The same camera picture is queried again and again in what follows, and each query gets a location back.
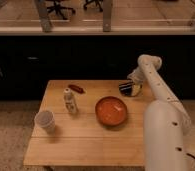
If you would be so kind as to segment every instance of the black wall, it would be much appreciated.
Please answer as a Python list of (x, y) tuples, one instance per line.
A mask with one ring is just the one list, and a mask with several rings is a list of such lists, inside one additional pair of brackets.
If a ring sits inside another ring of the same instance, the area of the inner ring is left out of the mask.
[(195, 36), (0, 36), (0, 99), (40, 99), (49, 79), (125, 79), (141, 54), (162, 57), (174, 93), (195, 99)]

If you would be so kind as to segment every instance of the office chair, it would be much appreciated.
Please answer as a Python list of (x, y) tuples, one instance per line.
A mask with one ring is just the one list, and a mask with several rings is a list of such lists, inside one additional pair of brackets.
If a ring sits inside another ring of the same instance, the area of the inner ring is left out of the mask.
[(71, 10), (72, 14), (75, 14), (76, 11), (74, 10), (74, 8), (70, 8), (70, 7), (64, 7), (60, 5), (61, 1), (65, 1), (65, 0), (46, 0), (46, 1), (51, 1), (53, 2), (53, 6), (49, 6), (47, 7), (47, 12), (51, 13), (53, 11), (55, 11), (56, 15), (60, 15), (62, 16), (63, 20), (67, 20), (67, 18), (64, 16), (64, 14), (62, 13), (63, 9), (66, 10)]
[(103, 0), (86, 0), (86, 3), (83, 6), (84, 10), (87, 10), (87, 5), (91, 4), (92, 2), (95, 2), (96, 5), (99, 6), (100, 12), (103, 11), (103, 8), (101, 7), (101, 4), (100, 4), (100, 2), (103, 2)]

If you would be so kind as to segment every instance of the chair leg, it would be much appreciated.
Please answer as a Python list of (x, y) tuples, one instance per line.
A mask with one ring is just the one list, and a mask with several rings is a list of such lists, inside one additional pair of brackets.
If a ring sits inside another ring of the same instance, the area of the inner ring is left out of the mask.
[(63, 10), (63, 9), (71, 10), (71, 11), (72, 11), (72, 14), (75, 14), (75, 13), (76, 13), (76, 11), (75, 11), (74, 8), (60, 6), (60, 9), (61, 9), (61, 10)]
[(51, 7), (47, 7), (47, 12), (48, 13), (51, 13), (52, 11), (55, 10), (55, 7), (54, 6), (51, 6)]
[(91, 0), (91, 1), (86, 0), (86, 3), (85, 3), (85, 4), (84, 4), (84, 6), (83, 6), (84, 10), (87, 10), (87, 5), (91, 4), (92, 2), (95, 2), (95, 3), (96, 3), (96, 5), (98, 5), (98, 6), (99, 6), (99, 10), (100, 10), (100, 12), (102, 12), (102, 11), (103, 11), (103, 8), (101, 7), (101, 4), (100, 4), (100, 0)]
[(58, 14), (63, 18), (63, 20), (68, 20), (64, 14), (61, 12), (61, 10), (58, 10)]

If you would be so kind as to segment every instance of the speckled floor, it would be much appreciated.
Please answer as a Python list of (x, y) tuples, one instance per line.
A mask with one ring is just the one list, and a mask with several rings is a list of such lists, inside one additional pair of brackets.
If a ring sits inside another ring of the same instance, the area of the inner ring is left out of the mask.
[[(187, 152), (195, 155), (195, 100), (183, 101), (193, 127), (185, 137)], [(40, 101), (0, 101), (0, 171), (44, 171), (43, 167), (23, 166), (23, 158)], [(131, 167), (60, 167), (60, 171), (142, 171)]]

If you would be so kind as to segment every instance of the bottle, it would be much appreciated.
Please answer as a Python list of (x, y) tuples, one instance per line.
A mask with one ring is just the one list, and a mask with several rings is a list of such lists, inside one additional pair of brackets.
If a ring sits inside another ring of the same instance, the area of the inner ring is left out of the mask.
[(78, 112), (75, 97), (69, 88), (64, 90), (64, 101), (70, 114), (76, 114)]

